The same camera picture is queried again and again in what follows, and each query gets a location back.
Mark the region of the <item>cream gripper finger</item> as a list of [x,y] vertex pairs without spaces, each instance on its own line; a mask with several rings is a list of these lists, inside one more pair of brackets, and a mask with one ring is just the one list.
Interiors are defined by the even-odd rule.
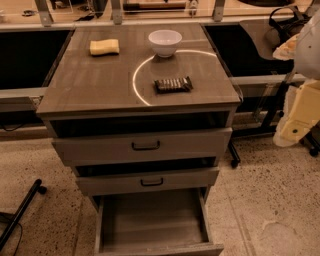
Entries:
[[298,143],[320,121],[320,81],[310,79],[299,87],[290,86],[283,112],[273,142],[288,147]]
[[283,61],[293,60],[296,51],[297,37],[298,35],[294,35],[277,47],[273,52],[273,57],[277,60]]

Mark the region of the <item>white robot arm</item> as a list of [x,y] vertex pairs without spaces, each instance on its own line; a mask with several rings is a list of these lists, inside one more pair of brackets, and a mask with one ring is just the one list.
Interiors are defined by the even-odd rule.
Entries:
[[306,81],[290,86],[273,142],[280,147],[298,143],[320,121],[320,10],[302,30],[277,47],[273,57],[294,60],[294,71]]

